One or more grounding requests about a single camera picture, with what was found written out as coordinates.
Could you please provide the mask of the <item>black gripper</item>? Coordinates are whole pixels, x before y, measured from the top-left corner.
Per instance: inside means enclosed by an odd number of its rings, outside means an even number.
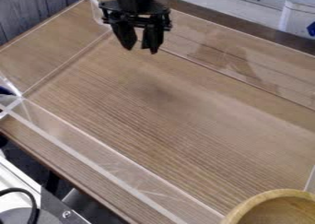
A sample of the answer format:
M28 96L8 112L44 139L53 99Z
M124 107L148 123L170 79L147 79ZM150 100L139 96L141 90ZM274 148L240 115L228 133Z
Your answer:
M150 52L156 54L164 42L164 31L172 29L170 8L162 3L151 1L146 9L129 12L120 8L116 0L100 1L99 8L103 11L103 23L111 24L121 46L127 50L133 48L137 41L133 28L141 28L144 29L141 48L150 49Z

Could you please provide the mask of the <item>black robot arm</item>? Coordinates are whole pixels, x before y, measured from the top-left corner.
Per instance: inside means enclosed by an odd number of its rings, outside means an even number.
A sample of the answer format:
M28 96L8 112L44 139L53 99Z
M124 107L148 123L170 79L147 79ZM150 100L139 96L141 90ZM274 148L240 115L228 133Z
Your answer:
M103 23L108 24L121 46L131 50L137 41L135 29L143 30L141 48L156 54L164 42L164 32L171 31L171 10L155 0L100 1Z

